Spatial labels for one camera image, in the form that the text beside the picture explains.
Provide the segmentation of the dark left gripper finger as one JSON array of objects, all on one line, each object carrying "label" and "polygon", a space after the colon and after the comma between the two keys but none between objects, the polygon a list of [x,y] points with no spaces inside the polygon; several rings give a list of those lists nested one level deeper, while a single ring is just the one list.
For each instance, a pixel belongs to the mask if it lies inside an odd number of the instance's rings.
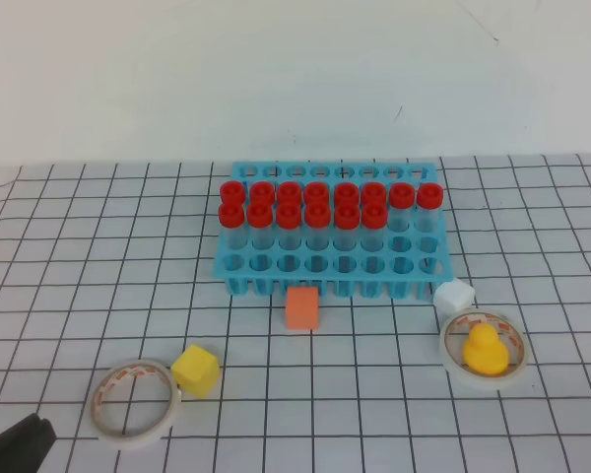
[{"label": "dark left gripper finger", "polygon": [[47,419],[29,418],[14,447],[14,471],[35,473],[56,441]]},{"label": "dark left gripper finger", "polygon": [[30,434],[40,423],[38,414],[29,414],[24,419],[0,434],[0,458],[16,442]]}]

